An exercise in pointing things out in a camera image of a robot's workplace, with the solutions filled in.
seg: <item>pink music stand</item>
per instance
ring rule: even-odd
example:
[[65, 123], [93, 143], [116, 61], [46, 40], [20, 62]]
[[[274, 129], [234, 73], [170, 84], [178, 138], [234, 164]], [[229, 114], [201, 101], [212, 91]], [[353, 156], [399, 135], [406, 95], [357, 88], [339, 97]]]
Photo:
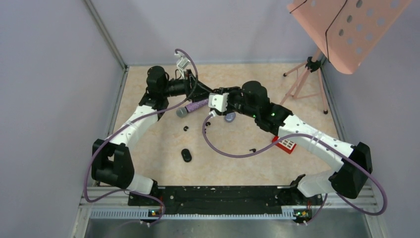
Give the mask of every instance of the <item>pink music stand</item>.
[[[294, 0], [287, 9], [318, 46], [312, 57], [316, 62], [322, 52], [341, 73], [352, 74], [382, 38], [411, 0]], [[300, 64], [289, 72], [306, 65]], [[318, 73], [324, 113], [328, 113], [321, 73]], [[292, 96], [298, 98], [310, 69], [303, 72], [280, 104]]]

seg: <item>red object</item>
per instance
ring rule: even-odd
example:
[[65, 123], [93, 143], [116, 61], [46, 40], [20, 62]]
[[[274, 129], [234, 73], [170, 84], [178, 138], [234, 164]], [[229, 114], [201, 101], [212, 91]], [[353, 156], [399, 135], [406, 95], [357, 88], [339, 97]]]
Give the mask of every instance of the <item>red object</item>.
[[[272, 142], [275, 142], [276, 140], [278, 140], [278, 136], [275, 136], [275, 137], [273, 138]], [[276, 144], [276, 146], [277, 146], [278, 148], [280, 148], [280, 149], [282, 149], [282, 150], [286, 151], [286, 153], [287, 153], [287, 154], [292, 154], [293, 150], [294, 150], [294, 149], [295, 149], [295, 147], [296, 147], [296, 143], [295, 143], [295, 142], [292, 142], [292, 141], [290, 141], [290, 140], [285, 139], [285, 140], [282, 140], [282, 141], [278, 142], [278, 143]]]

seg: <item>silver microphone head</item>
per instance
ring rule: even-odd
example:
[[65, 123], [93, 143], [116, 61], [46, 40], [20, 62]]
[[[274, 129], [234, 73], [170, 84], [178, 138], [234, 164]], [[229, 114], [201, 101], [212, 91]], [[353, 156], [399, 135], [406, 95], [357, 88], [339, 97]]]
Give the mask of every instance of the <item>silver microphone head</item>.
[[236, 113], [228, 113], [227, 115], [224, 116], [224, 120], [226, 122], [233, 122], [233, 120], [235, 120], [236, 117]]
[[185, 107], [181, 107], [176, 110], [176, 115], [179, 116], [180, 118], [186, 117], [187, 114], [188, 114], [188, 111]]

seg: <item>white wall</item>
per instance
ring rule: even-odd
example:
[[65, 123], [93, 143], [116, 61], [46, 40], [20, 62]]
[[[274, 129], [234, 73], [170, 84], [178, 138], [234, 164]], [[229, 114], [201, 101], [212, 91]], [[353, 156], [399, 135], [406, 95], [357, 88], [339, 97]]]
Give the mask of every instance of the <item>white wall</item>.
[[93, 0], [127, 64], [303, 61], [315, 44], [289, 14], [292, 0]]
[[353, 75], [326, 68], [350, 141], [370, 146], [389, 198], [392, 237], [418, 237], [420, 1], [414, 0]]
[[0, 1], [0, 237], [70, 235], [122, 70], [81, 0]]

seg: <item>black metal bracket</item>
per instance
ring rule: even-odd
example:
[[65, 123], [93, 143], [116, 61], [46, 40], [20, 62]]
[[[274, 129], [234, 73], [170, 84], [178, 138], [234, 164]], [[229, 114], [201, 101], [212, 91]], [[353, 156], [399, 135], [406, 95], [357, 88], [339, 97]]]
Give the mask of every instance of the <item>black metal bracket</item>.
[[317, 71], [319, 68], [321, 68], [322, 65], [321, 61], [319, 60], [313, 62], [312, 57], [308, 57], [307, 62], [308, 63], [306, 63], [305, 67], [310, 69], [311, 73]]
[[[139, 102], [139, 106], [143, 106], [143, 105], [152, 107], [152, 109], [160, 111], [160, 110], [168, 108], [169, 101], [168, 101], [168, 98], [166, 98], [166, 97], [152, 96], [146, 90], [146, 93], [143, 95], [142, 99]], [[160, 118], [163, 116], [163, 114], [164, 113], [159, 113], [157, 115], [157, 119], [160, 120]]]
[[254, 118], [257, 126], [273, 135], [278, 134], [280, 126], [284, 126], [284, 120], [293, 115], [292, 111], [275, 103], [270, 102], [267, 89], [257, 81], [248, 81], [242, 87], [219, 88], [215, 93], [229, 92], [227, 110], [218, 115], [237, 112]]
[[[372, 173], [372, 160], [369, 146], [359, 142], [357, 146], [353, 146], [353, 152], [350, 154], [349, 159], [356, 162], [356, 164], [368, 171], [369, 174]], [[350, 199], [356, 199], [368, 180], [368, 177], [349, 162], [342, 161], [344, 165], [328, 180], [330, 180], [332, 188], [338, 194]]]
[[[97, 139], [92, 147], [92, 154], [104, 143]], [[92, 163], [92, 178], [106, 184], [126, 189], [134, 177], [134, 166], [130, 151], [124, 144], [108, 142]]]
[[[306, 198], [289, 186], [157, 186], [150, 194], [161, 200], [166, 214], [252, 215], [281, 214], [281, 206], [320, 205], [318, 196]], [[160, 206], [130, 193], [129, 206]]]
[[[185, 87], [185, 94], [189, 95], [192, 91], [192, 86], [195, 84], [196, 78], [190, 69], [185, 72], [185, 77], [188, 78], [188, 80], [186, 80], [188, 82], [188, 86]], [[209, 94], [212, 92], [213, 90], [211, 88], [198, 81], [197, 88], [194, 90], [190, 100], [192, 102], [199, 102], [201, 100], [208, 99]]]

